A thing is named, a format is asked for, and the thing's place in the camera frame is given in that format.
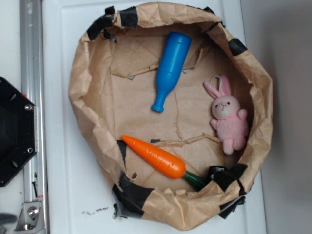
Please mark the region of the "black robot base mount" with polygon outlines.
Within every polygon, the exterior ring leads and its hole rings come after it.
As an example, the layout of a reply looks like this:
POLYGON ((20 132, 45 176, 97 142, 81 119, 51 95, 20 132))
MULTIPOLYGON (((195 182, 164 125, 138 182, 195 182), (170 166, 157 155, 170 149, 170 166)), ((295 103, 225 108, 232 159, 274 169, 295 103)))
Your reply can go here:
POLYGON ((7 186, 37 152, 35 105, 0 78, 0 186, 7 186))

